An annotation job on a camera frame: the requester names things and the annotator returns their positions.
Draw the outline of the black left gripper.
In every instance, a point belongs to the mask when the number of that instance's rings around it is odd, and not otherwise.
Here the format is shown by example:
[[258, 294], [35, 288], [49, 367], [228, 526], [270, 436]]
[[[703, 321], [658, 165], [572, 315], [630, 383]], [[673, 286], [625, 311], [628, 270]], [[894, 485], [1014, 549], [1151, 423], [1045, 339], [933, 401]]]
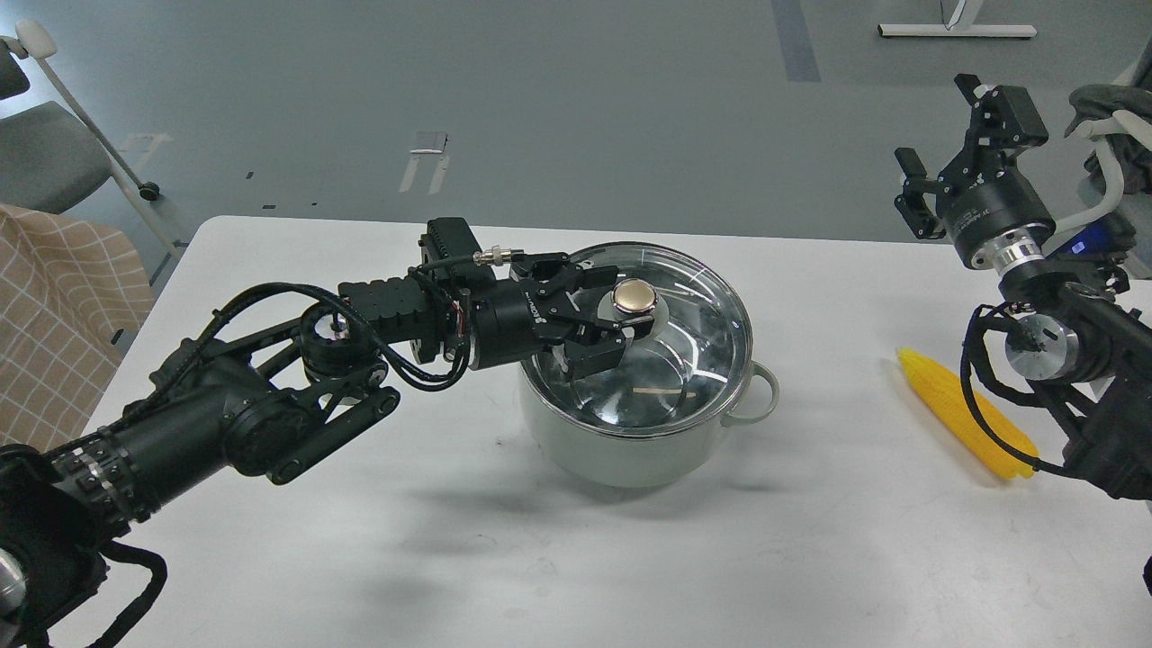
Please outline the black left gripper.
[[616, 264], [573, 259], [567, 253], [525, 254], [507, 279], [472, 301], [473, 370], [518, 364], [556, 348], [564, 383], [621, 366], [634, 341], [651, 336], [653, 312], [598, 312], [579, 319], [573, 293], [600, 291], [617, 282]]

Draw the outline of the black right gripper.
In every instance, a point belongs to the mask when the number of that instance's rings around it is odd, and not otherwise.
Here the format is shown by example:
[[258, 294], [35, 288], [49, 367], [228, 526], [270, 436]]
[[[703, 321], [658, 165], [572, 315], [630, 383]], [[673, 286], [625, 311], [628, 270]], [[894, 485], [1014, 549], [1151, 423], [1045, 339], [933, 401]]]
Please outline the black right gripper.
[[[904, 180], [894, 205], [914, 238], [947, 235], [967, 269], [1039, 262], [1055, 223], [1013, 157], [1048, 143], [1048, 127], [1025, 86], [990, 86], [973, 74], [955, 75], [954, 85], [970, 107], [962, 150], [937, 180], [914, 148], [896, 148]], [[934, 195], [937, 214], [926, 201]]]

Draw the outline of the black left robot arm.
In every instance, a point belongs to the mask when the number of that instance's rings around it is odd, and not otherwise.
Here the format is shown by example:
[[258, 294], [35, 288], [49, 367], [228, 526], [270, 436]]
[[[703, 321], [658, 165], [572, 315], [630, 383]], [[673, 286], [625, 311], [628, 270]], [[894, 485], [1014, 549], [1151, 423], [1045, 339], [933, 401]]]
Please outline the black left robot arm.
[[94, 639], [118, 645], [167, 581], [159, 553], [122, 541], [132, 523], [225, 467], [275, 485], [300, 477], [396, 410], [391, 374], [444, 392], [467, 370], [550, 354], [579, 379], [657, 329], [654, 291], [612, 264], [485, 250], [460, 218], [433, 219], [418, 243], [406, 276], [247, 288], [112, 424], [46, 452], [3, 445], [3, 647], [46, 647], [109, 563], [131, 563], [147, 585]]

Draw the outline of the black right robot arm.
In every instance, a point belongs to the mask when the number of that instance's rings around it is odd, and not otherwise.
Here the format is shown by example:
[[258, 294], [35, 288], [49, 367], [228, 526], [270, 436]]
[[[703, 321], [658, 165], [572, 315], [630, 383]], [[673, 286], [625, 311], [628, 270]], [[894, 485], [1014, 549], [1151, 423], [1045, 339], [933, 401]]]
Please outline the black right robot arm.
[[[914, 238], [947, 239], [971, 270], [993, 270], [1003, 303], [975, 308], [961, 352], [961, 393], [979, 429], [1038, 472], [1093, 484], [1116, 500], [1151, 497], [1151, 337], [1139, 312], [1115, 302], [1128, 291], [1123, 244], [1102, 253], [1048, 253], [1049, 238], [1085, 229], [1114, 211], [1124, 171], [1112, 145], [1149, 149], [1149, 120], [1132, 106], [1082, 119], [1106, 190], [1094, 208], [1054, 218], [1020, 169], [1020, 155], [1049, 140], [1024, 86], [984, 85], [958, 74], [970, 110], [961, 150], [930, 173], [914, 148], [899, 148], [904, 176], [894, 201]], [[1048, 410], [1066, 435], [1062, 464], [1011, 446], [988, 425], [971, 380], [1005, 401]]]

